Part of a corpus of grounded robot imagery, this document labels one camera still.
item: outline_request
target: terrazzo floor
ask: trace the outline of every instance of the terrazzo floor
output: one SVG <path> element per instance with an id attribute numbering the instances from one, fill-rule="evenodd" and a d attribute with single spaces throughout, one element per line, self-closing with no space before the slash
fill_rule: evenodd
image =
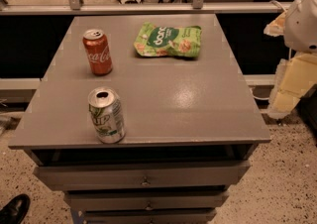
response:
<path id="1" fill-rule="evenodd" d="M 281 125 L 264 115 L 271 142 L 260 145 L 251 167 L 209 224 L 316 224 L 317 148 L 313 132 L 296 111 Z M 22 151 L 8 149 L 19 120 L 0 137 L 0 208 L 13 196 L 28 193 L 25 224 L 70 224 L 60 192 L 51 192 L 33 175 L 35 167 Z"/>

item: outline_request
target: green snack bag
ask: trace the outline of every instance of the green snack bag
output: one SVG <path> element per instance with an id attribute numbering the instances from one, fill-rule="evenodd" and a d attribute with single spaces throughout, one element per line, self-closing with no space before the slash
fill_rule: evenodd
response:
<path id="1" fill-rule="evenodd" d="M 145 22 L 134 42 L 141 56 L 197 57 L 200 50 L 201 28 L 157 27 Z"/>

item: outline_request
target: cabinet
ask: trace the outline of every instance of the cabinet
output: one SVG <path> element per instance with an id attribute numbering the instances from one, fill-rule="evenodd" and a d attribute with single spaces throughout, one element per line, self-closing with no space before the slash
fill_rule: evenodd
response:
<path id="1" fill-rule="evenodd" d="M 202 26 L 199 58 L 141 58 L 132 43 L 147 18 L 159 26 Z M 90 73 L 81 36 L 102 28 L 114 69 Z M 127 134 L 94 135 L 87 96 L 118 92 Z M 23 117 L 12 149 L 34 175 L 64 192 L 75 223 L 206 223 L 239 182 L 269 133 L 214 15 L 75 17 Z"/>

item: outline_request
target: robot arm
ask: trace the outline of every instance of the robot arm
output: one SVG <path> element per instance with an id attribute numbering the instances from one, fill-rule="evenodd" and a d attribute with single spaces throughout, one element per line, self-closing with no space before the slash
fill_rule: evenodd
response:
<path id="1" fill-rule="evenodd" d="M 269 97 L 268 116 L 281 119 L 317 83 L 317 0 L 294 0 L 264 32 L 284 35 L 285 45 L 297 51 L 294 58 L 278 65 Z"/>

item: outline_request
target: black shoe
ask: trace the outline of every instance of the black shoe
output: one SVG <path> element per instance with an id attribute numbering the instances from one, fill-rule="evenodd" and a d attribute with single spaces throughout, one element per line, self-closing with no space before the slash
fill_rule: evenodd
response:
<path id="1" fill-rule="evenodd" d="M 0 211 L 0 224 L 20 224 L 26 217 L 30 206 L 30 197 L 21 194 L 13 198 Z"/>

